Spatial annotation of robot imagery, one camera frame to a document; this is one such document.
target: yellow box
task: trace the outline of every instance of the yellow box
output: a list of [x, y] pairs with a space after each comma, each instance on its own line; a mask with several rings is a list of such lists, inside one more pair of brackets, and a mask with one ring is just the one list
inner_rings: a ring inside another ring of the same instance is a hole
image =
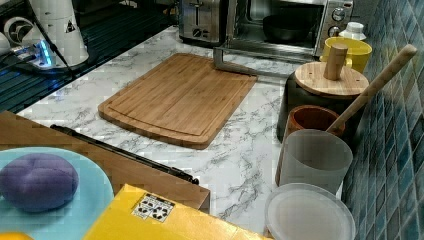
[[125, 185], [100, 215], [85, 240], [259, 240], [269, 239], [199, 210]]

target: purple dough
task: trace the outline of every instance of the purple dough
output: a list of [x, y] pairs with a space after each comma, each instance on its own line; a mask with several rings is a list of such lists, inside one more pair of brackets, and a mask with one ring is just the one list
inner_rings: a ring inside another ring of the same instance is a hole
[[72, 200], [77, 187], [74, 167], [53, 154], [27, 154], [0, 171], [0, 194], [27, 212], [60, 207]]

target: printed label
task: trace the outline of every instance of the printed label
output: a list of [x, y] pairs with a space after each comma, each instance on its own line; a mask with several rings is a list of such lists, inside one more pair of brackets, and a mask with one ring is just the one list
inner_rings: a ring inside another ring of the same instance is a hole
[[148, 217], [164, 222], [175, 204], [151, 194], [146, 194], [132, 211], [132, 215], [146, 220]]

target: light blue plate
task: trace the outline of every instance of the light blue plate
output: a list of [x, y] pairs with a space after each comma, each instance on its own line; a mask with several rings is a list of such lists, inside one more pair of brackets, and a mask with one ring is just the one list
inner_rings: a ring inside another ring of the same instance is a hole
[[24, 232], [35, 240], [79, 240], [113, 199], [103, 170], [90, 159], [59, 148], [31, 147], [0, 151], [0, 169], [29, 153], [49, 153], [66, 159], [78, 173], [74, 198], [62, 208], [42, 213], [16, 209], [0, 197], [0, 232]]

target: marble countertop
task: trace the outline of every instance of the marble countertop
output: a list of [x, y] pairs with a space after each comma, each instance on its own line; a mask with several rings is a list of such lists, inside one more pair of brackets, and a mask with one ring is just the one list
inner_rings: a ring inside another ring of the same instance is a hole
[[[276, 124], [285, 79], [260, 76], [223, 129], [204, 150], [152, 140], [100, 118], [97, 106], [174, 53], [212, 58], [212, 49], [183, 44], [170, 27], [24, 109], [18, 115], [45, 126], [66, 126], [89, 137], [187, 171], [211, 191], [210, 213], [263, 233], [265, 202], [274, 182], [281, 144]], [[298, 65], [226, 55], [224, 60], [281, 74]]]

